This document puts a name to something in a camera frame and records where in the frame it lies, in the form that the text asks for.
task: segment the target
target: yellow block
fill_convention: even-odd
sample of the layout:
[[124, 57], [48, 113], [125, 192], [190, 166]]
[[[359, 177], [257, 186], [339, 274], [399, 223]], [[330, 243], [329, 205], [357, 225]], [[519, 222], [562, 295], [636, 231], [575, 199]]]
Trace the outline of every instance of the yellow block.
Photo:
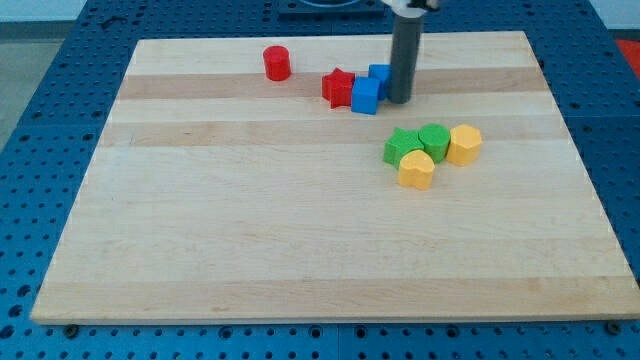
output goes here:
[[469, 125], [459, 125], [451, 129], [451, 142], [447, 150], [447, 161], [458, 166], [466, 166], [476, 161], [482, 147], [480, 130]]
[[427, 153], [422, 150], [411, 151], [400, 160], [398, 184], [427, 190], [435, 168], [436, 165]]

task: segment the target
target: blue cube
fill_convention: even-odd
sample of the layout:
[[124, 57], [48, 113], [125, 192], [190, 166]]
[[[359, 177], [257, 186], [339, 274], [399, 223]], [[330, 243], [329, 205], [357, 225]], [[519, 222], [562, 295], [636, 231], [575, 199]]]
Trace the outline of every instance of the blue cube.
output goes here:
[[351, 92], [351, 111], [375, 115], [378, 110], [378, 91], [380, 80], [356, 77]]
[[391, 66], [387, 64], [371, 64], [369, 65], [369, 77], [380, 80], [378, 100], [382, 101], [386, 99], [389, 77], [391, 77]]

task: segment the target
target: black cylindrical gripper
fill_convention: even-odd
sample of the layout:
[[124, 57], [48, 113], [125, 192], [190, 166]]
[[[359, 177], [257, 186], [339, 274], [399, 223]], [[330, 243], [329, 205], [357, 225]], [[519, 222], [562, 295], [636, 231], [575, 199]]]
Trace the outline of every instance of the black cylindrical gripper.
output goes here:
[[421, 9], [408, 10], [402, 14], [395, 12], [393, 22], [388, 97], [394, 104], [404, 104], [411, 99], [420, 35], [426, 15], [426, 11]]

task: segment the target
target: green block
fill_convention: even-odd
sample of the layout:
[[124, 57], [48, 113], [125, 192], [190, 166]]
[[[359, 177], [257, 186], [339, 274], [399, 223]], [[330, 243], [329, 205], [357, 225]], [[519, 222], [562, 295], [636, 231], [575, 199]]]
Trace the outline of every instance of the green block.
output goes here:
[[422, 150], [424, 145], [420, 142], [417, 130], [393, 129], [393, 136], [384, 144], [384, 162], [400, 166], [400, 160], [413, 150]]
[[451, 135], [446, 127], [438, 124], [425, 125], [418, 132], [418, 137], [424, 144], [424, 152], [431, 156], [434, 163], [441, 162], [447, 155]]

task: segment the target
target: wooden board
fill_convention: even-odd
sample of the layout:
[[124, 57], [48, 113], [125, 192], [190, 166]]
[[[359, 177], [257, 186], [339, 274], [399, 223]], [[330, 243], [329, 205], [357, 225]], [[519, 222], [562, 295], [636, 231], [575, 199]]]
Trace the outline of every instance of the wooden board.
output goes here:
[[[265, 79], [289, 48], [294, 75]], [[40, 323], [633, 318], [640, 291], [521, 32], [425, 34], [413, 100], [329, 110], [389, 36], [138, 43], [32, 312]], [[393, 128], [481, 129], [429, 191]]]

